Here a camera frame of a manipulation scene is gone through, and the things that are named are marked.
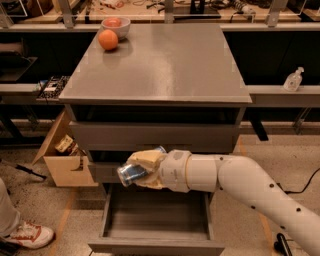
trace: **gray drawer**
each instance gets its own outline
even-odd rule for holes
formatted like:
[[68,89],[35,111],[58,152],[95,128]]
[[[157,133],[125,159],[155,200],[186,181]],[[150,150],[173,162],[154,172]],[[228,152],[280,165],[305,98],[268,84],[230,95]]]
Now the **gray drawer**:
[[148,255],[218,256],[213,240],[208,194],[177,193],[111,184],[96,252]]
[[168,151],[230,153],[239,135],[237,125],[71,122],[70,126],[86,151],[134,152],[162,145]]
[[120,183],[117,168],[120,163],[93,163],[89,162],[88,168],[95,182],[99,183]]

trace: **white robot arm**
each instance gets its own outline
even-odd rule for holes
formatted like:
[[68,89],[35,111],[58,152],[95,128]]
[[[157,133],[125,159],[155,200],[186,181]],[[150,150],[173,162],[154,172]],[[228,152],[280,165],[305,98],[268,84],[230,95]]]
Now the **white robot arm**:
[[277,223],[309,255],[320,255],[320,217],[287,196],[254,160],[173,150],[160,162],[158,172],[162,184],[172,191],[214,192],[219,184]]

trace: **sneaker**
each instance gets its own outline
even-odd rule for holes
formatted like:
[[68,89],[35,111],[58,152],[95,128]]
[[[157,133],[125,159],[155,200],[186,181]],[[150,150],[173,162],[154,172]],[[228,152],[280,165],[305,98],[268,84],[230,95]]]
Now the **sneaker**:
[[23,223],[13,231],[9,237],[5,237],[4,240],[29,249],[38,249],[50,243],[53,237],[54,232],[51,228],[23,221]]

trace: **gray countertop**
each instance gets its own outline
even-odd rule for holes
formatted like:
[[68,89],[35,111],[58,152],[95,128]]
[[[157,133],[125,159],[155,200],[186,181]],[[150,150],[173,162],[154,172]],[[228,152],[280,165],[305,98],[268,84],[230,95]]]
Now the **gray countertop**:
[[114,51],[96,36],[59,100],[251,103],[220,26],[210,23],[131,24]]

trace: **concrete floor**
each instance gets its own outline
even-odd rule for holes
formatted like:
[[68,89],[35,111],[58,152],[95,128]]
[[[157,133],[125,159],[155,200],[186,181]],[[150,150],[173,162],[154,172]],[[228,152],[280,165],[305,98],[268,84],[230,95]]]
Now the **concrete floor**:
[[[268,129],[269,141],[261,142],[250,129],[243,129],[234,154],[256,160],[285,190],[301,190],[312,173],[320,167],[320,135],[295,135],[291,130],[278,134]],[[41,179],[0,165],[0,175],[11,191],[13,204],[26,220],[52,227],[56,240],[45,248],[22,249],[19,256],[89,256],[88,241],[99,236],[104,196],[100,188],[56,187],[43,161],[31,166],[38,148],[0,148],[0,156],[35,172],[47,175]],[[320,174],[309,188],[293,195],[301,204],[320,214]],[[210,205],[215,239],[226,249],[222,256],[280,255],[273,250],[278,232],[276,224],[265,216],[217,191]],[[298,244],[289,241],[294,256],[307,255]]]

